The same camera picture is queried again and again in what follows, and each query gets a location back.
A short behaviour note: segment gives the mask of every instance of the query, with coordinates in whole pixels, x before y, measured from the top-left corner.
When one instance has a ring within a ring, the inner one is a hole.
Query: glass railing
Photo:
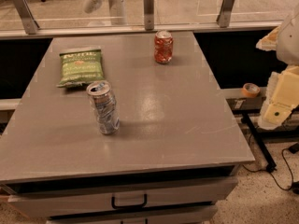
[[[109,0],[92,13],[84,11],[85,0],[26,0],[39,29],[113,26]],[[231,22],[282,21],[299,0],[235,0]],[[215,24],[222,0],[154,0],[156,25]],[[143,0],[124,0],[123,26],[144,24]],[[11,0],[0,0],[0,31],[22,29]]]

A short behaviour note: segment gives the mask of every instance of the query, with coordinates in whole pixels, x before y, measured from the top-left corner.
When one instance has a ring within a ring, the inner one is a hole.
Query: metal stand
[[[299,137],[299,126],[296,129],[290,131],[265,131],[258,132],[254,127],[251,119],[249,118],[249,114],[259,114],[260,109],[263,103],[263,98],[249,98],[249,99],[227,99],[229,106],[231,107],[234,115],[242,115],[242,123],[248,125],[252,136],[254,137],[257,145],[259,146],[263,156],[268,162],[266,166],[266,171],[268,173],[272,173],[276,170],[276,163],[274,162],[271,154],[269,153],[266,145],[263,142],[263,138],[294,138]]]
[[[263,153],[265,159],[268,162],[268,165],[266,167],[267,172],[272,173],[274,170],[276,170],[277,165],[275,164],[274,160],[272,159],[272,156],[269,153],[267,147],[265,146],[263,139],[261,138],[261,136],[255,129],[253,123],[251,122],[249,115],[244,112],[244,113],[242,113],[242,116],[243,116],[242,122],[246,123],[249,126],[252,136],[254,137],[256,143],[260,147],[261,152]]]

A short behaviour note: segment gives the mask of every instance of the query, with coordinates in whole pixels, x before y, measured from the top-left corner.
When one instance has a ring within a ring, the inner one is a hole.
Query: chip bag
[[[101,48],[65,49],[60,53],[62,78],[57,87],[83,86],[104,79]]]

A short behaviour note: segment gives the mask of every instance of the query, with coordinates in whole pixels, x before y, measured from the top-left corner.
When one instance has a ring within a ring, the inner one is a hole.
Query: table top
[[[254,161],[191,32],[168,65],[154,33],[54,38],[0,139],[0,183],[214,167]],[[98,131],[85,89],[62,89],[62,49],[101,46],[121,126]]]

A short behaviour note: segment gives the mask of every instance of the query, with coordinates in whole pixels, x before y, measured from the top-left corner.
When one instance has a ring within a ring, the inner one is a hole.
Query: soda can
[[[91,106],[103,134],[112,134],[120,127],[116,99],[111,85],[106,80],[95,81],[87,87]]]
[[[154,58],[157,63],[169,63],[172,59],[173,52],[173,37],[171,33],[162,30],[155,35],[155,51]]]

